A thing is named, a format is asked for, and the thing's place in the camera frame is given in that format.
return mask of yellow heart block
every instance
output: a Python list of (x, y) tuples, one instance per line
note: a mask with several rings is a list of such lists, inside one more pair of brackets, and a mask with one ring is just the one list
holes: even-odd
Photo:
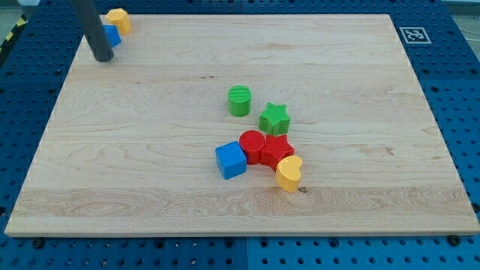
[(285, 157), (277, 165), (277, 172), (275, 179), (285, 191), (295, 192), (299, 186), (302, 173), (300, 167), (302, 166), (302, 159), (299, 156)]

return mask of star-shaped block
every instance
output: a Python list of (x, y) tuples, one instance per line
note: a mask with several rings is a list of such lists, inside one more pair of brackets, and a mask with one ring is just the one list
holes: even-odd
[(277, 164), (284, 158), (293, 155), (295, 149), (288, 143), (287, 135), (267, 135), (265, 146), (262, 148), (260, 163), (277, 170)]
[(288, 133), (290, 117), (287, 105), (267, 103), (267, 108), (260, 115), (259, 129), (267, 134), (277, 136)]

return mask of green cylinder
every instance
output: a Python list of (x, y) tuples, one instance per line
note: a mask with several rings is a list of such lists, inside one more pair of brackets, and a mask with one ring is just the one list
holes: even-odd
[(235, 85), (228, 91), (228, 111), (233, 116), (246, 116), (250, 113), (252, 94), (244, 85)]

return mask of toy block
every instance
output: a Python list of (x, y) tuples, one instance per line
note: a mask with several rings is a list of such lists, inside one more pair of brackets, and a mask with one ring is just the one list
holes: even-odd
[(265, 146), (265, 137), (256, 130), (245, 131), (238, 140), (241, 150), (247, 157), (248, 165), (255, 165), (260, 162), (260, 152)]
[(250, 113), (252, 94), (244, 85), (235, 85), (228, 91), (228, 111), (233, 116), (246, 116)]
[(128, 13), (123, 8), (110, 10), (106, 14), (106, 19), (111, 24), (115, 25), (118, 29), (118, 32), (122, 35), (128, 34), (128, 32), (132, 29)]
[(105, 29), (106, 37), (110, 42), (110, 46), (115, 47), (122, 42), (120, 38), (119, 30), (114, 25), (104, 25), (103, 29)]
[(225, 180), (247, 171), (247, 158), (238, 142), (227, 143), (215, 149), (217, 166)]
[(288, 133), (290, 117), (287, 114), (287, 105), (267, 103), (267, 108), (260, 115), (259, 129), (267, 134), (277, 136)]
[(260, 163), (277, 171), (277, 164), (284, 158), (293, 155), (295, 149), (288, 143), (287, 135), (267, 135), (265, 146), (260, 154)]
[(295, 192), (297, 190), (300, 178), (302, 177), (302, 173), (300, 172), (302, 163), (302, 159), (295, 155), (285, 157), (278, 163), (275, 179), (278, 185), (285, 191)]

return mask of black cylinder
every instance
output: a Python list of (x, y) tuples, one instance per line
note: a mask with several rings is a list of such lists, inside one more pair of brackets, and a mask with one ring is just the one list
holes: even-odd
[(108, 41), (94, 0), (70, 0), (70, 3), (82, 24), (83, 33), (95, 59), (99, 62), (111, 60), (113, 58), (112, 46)]

